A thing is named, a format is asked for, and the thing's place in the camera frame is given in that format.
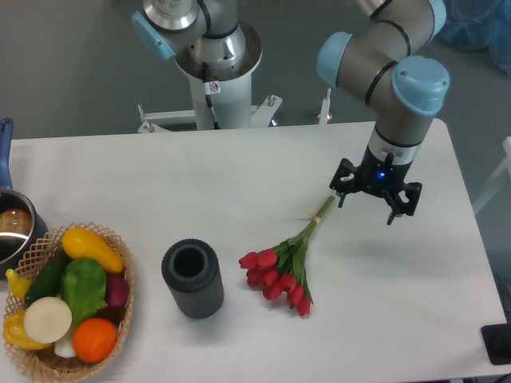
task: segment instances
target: orange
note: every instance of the orange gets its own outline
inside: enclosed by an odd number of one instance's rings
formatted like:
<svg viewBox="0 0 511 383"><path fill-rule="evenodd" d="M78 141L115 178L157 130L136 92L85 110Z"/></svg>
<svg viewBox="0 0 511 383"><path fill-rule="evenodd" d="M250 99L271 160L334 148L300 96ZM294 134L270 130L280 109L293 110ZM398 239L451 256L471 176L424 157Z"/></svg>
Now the orange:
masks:
<svg viewBox="0 0 511 383"><path fill-rule="evenodd" d="M91 318L79 325L73 335L73 348L82 361L95 363L112 351L117 332L111 321Z"/></svg>

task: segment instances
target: black vase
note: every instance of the black vase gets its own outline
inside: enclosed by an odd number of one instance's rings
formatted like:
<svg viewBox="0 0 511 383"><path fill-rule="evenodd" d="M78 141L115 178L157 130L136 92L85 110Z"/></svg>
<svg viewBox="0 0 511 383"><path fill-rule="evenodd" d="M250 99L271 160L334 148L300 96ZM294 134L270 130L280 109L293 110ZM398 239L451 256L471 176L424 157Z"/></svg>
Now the black vase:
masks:
<svg viewBox="0 0 511 383"><path fill-rule="evenodd" d="M206 242L183 239L172 245L163 257L161 273L183 314L207 318L222 306L220 265Z"/></svg>

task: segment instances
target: yellow squash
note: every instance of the yellow squash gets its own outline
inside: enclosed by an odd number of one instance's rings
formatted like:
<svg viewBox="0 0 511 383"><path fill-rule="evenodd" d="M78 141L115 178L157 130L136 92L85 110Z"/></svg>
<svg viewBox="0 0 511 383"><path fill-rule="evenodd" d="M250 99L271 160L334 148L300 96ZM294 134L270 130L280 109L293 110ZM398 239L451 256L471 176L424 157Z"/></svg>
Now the yellow squash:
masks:
<svg viewBox="0 0 511 383"><path fill-rule="evenodd" d="M18 311L3 321L3 338L7 343L21 347L22 349L45 349L50 344L39 343L30 338L23 327L25 311Z"/></svg>
<svg viewBox="0 0 511 383"><path fill-rule="evenodd" d="M102 237L81 227L69 229L62 235L62 247L72 259L95 259L107 273L119 274L125 268L120 255Z"/></svg>
<svg viewBox="0 0 511 383"><path fill-rule="evenodd" d="M16 271L13 269L8 269L6 271L6 277L7 281L9 281L9 290L13 295L20 300L25 299L25 294L32 282L26 278L18 277Z"/></svg>

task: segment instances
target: blue pot handle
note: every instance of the blue pot handle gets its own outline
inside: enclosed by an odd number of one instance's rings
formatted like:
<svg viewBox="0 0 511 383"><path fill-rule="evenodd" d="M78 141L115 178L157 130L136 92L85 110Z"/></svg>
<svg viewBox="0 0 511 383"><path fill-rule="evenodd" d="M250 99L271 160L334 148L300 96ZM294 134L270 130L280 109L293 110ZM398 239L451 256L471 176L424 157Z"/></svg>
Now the blue pot handle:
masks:
<svg viewBox="0 0 511 383"><path fill-rule="evenodd" d="M14 122L10 118L0 121L0 188L13 188L10 178L9 155L10 142L13 139Z"/></svg>

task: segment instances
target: pot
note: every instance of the pot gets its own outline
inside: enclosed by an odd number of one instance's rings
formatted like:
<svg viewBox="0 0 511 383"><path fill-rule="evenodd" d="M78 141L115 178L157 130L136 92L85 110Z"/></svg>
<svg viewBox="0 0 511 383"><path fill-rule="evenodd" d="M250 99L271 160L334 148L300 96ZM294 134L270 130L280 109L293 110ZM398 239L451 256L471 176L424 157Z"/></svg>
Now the pot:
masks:
<svg viewBox="0 0 511 383"><path fill-rule="evenodd" d="M45 221L22 193L13 190L9 170L14 122L0 121L0 279L18 267L30 245L47 232Z"/></svg>

